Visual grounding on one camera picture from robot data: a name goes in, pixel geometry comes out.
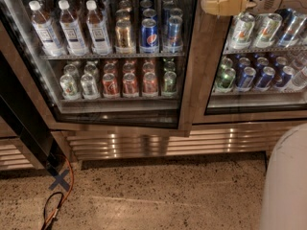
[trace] refrigerator door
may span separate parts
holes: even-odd
[[[39,0],[41,6],[48,8],[54,16],[50,27],[61,26],[65,30],[64,34],[59,29],[63,47],[50,50],[48,43],[53,35],[42,32],[39,25],[35,30],[29,7],[31,1],[35,0],[2,0],[1,18],[21,56],[27,61],[25,65],[54,117],[49,127],[82,124],[74,129],[86,125],[191,128],[192,117],[182,113],[191,102],[188,86],[191,85],[192,71],[188,70],[188,58],[197,0],[147,1],[153,4],[152,8],[157,13],[157,27],[153,30],[148,29],[148,25],[147,28],[142,26],[141,12],[146,7],[140,3],[142,0],[104,0],[110,43],[108,52],[96,49],[99,44],[92,43],[94,35],[89,33],[85,23],[87,0],[78,1],[82,4],[80,28],[84,31],[88,52],[87,49],[81,52],[73,48],[78,38],[74,41],[69,37],[72,35],[64,29],[67,26],[65,21],[59,23],[59,0],[44,0],[44,4]],[[169,20],[170,16],[167,8],[177,9],[172,11],[177,19],[170,20],[170,23],[165,19]],[[119,9],[130,11],[132,23],[128,28],[116,24],[115,14]],[[130,46],[125,44],[127,40],[131,41]],[[77,68],[75,74],[69,72],[69,67],[65,68],[67,65]],[[152,71],[151,65],[153,74],[144,77]],[[127,71],[135,75],[133,82],[124,76]],[[82,78],[86,72],[96,78],[95,81],[89,83]],[[63,78],[67,73],[70,78]]]
[[[307,115],[307,11],[204,17],[216,23],[194,124]]]

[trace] floor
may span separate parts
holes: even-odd
[[[259,226],[266,174],[261,152],[94,161],[73,167],[73,191],[52,229]],[[70,183],[69,174],[63,179]],[[40,229],[49,195],[66,192],[60,184],[50,190],[54,182],[45,171],[0,172],[1,229]]]

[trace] ventilation grille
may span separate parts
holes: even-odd
[[[268,11],[274,5],[275,0],[266,0],[264,9]]]

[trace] pepsi logo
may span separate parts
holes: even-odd
[[[150,45],[154,45],[157,40],[157,34],[152,34],[149,37],[147,37],[147,43]]]

